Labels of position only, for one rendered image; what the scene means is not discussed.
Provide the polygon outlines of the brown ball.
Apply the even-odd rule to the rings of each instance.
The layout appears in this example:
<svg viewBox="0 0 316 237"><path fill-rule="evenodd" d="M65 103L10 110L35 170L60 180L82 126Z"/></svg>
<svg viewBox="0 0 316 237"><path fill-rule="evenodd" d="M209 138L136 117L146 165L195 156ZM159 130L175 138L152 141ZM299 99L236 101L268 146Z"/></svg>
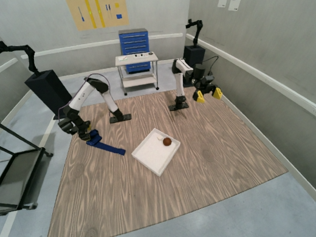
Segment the brown ball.
<svg viewBox="0 0 316 237"><path fill-rule="evenodd" d="M166 138L163 139L163 144L165 146L170 146L171 143L172 143L172 141L171 141L171 139L169 137L166 137Z"/></svg>

